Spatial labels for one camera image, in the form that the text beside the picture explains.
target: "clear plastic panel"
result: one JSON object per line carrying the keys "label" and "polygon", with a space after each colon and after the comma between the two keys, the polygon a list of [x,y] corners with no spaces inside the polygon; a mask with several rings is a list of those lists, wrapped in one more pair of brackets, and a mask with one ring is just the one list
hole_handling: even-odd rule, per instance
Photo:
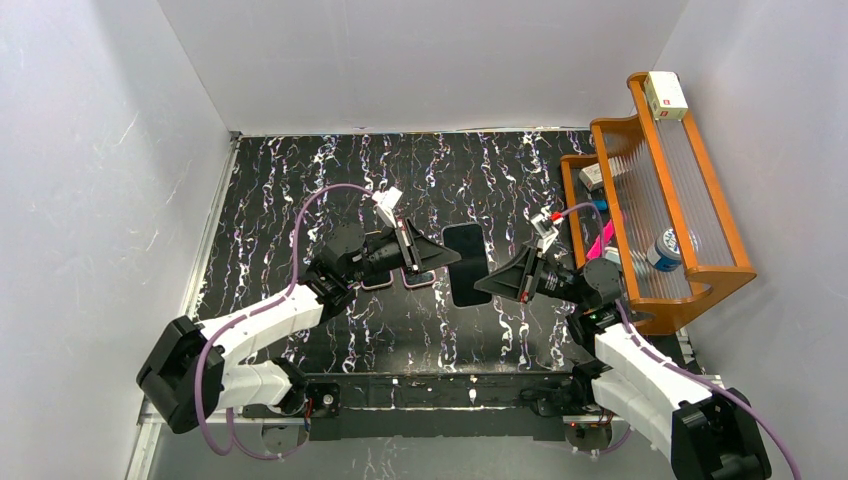
{"label": "clear plastic panel", "polygon": [[656,120],[666,164],[700,265],[734,266],[683,122]]}
{"label": "clear plastic panel", "polygon": [[624,152],[611,156],[609,161],[610,170],[615,172],[613,183],[624,217],[640,297],[688,297],[692,289],[682,266],[673,272],[661,272],[646,259],[648,248],[661,233],[671,228],[671,219],[648,146],[642,140],[635,149],[628,149],[623,147],[623,142],[626,140],[620,136],[604,134],[604,143],[610,147],[610,152]]}

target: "wooden shelf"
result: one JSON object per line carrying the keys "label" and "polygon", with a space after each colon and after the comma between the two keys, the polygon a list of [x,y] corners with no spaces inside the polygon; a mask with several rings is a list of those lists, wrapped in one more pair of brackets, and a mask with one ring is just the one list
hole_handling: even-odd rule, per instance
{"label": "wooden shelf", "polygon": [[[756,277],[704,148],[691,110],[683,121],[654,121],[642,84],[627,80],[637,114],[592,122],[596,155],[562,157],[566,204],[575,205],[572,169],[598,163],[615,226],[626,296],[639,331],[670,334]],[[580,220],[569,217],[577,265],[585,262]],[[651,267],[645,253],[669,227],[678,235],[683,265]]]}

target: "cardboard box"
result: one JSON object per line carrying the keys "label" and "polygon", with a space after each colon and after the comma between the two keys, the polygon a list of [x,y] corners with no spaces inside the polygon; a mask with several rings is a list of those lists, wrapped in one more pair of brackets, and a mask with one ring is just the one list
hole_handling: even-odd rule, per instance
{"label": "cardboard box", "polygon": [[580,170],[578,177],[583,182],[583,185],[586,185],[586,189],[590,192],[604,186],[604,177],[601,175],[601,166],[597,163]]}
{"label": "cardboard box", "polygon": [[676,73],[648,72],[644,87],[654,120],[683,120],[689,106]]}

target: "pink object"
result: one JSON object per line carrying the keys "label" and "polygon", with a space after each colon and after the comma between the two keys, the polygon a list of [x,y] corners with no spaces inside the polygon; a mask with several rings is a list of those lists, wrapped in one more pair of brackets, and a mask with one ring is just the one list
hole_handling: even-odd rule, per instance
{"label": "pink object", "polygon": [[[610,220],[604,225],[604,244],[609,245],[613,235],[615,235],[615,226],[613,226],[612,220]],[[601,253],[601,237],[599,235],[595,239],[595,243],[592,244],[592,248],[589,249],[589,253],[586,254],[586,258],[592,260],[593,258],[600,257]]]}

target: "black marble table surface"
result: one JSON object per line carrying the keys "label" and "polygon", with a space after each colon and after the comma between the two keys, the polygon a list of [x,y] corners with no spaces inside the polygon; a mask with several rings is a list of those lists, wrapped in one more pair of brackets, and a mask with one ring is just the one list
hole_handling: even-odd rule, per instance
{"label": "black marble table surface", "polygon": [[[297,211],[335,183],[399,188],[396,212],[437,241],[446,226],[479,223],[493,271],[531,240],[531,215],[546,205],[563,208],[559,158],[593,152],[588,131],[244,138],[195,313],[217,317],[282,290]],[[378,227],[371,203],[356,192],[330,192],[316,203],[301,227],[301,266],[340,222]],[[554,248],[570,258],[567,224],[561,230]],[[589,358],[568,339],[570,305],[561,301],[537,296],[520,305],[496,297],[456,308],[445,269],[431,288],[414,291],[395,277],[392,287],[360,291],[345,314],[250,361],[286,356],[308,373],[414,374],[568,371]]]}

